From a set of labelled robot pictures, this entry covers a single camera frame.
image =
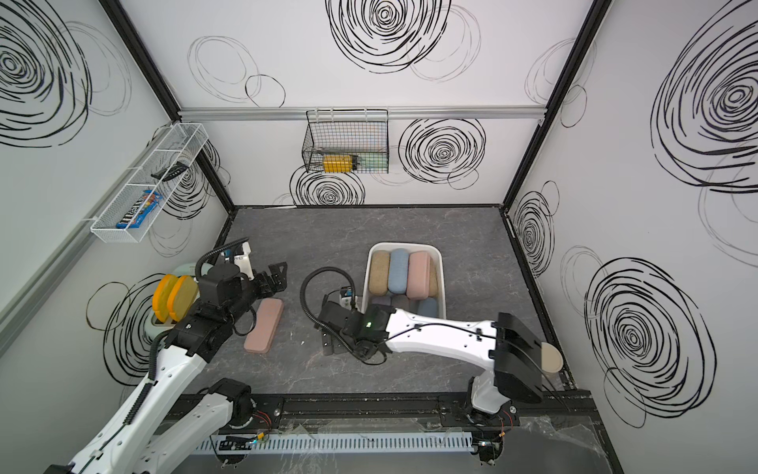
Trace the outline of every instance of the snack package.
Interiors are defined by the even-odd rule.
[[[161,199],[163,199],[163,196],[161,196],[160,193],[157,191],[150,194],[150,190],[144,190],[143,194],[139,197],[139,199],[134,203],[134,206],[129,209],[129,212],[126,213],[124,218],[121,219],[120,222],[116,224],[117,229],[137,229],[139,228],[139,225],[142,224],[142,222],[145,220],[145,217],[158,205],[159,202],[161,202]],[[139,207],[145,203],[145,206],[142,208],[142,210],[139,210]]]

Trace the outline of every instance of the yellow lid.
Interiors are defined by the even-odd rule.
[[[171,290],[174,289],[174,285],[178,279],[176,275],[169,273],[161,279],[161,282],[158,283],[158,287],[152,294],[152,310],[160,322],[168,320],[168,297],[171,295]]]
[[[190,306],[197,298],[198,287],[190,275],[179,277],[174,289],[168,296],[168,313],[174,321],[181,321],[190,310]]]

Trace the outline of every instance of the red wire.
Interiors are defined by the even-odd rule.
[[[264,418],[263,416],[257,415],[255,413],[252,414],[255,418],[263,420],[263,423],[265,423],[268,426],[268,429],[271,429],[271,425],[268,423],[268,420]]]
[[[258,410],[258,413],[260,413],[260,414],[262,414],[263,416],[266,417],[266,419],[268,420],[268,425],[269,426],[273,425],[273,423],[271,422],[271,418],[268,416],[268,414],[266,412],[262,412],[261,410]]]

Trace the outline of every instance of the black wire basket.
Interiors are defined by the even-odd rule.
[[[309,173],[389,172],[387,110],[314,110],[305,115],[302,161]],[[356,120],[361,115],[363,120]]]

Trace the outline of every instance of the pink case on table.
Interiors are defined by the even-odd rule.
[[[245,339],[245,351],[250,353],[267,353],[274,341],[274,332],[279,325],[284,301],[276,298],[264,298],[258,307],[258,321],[255,329]]]

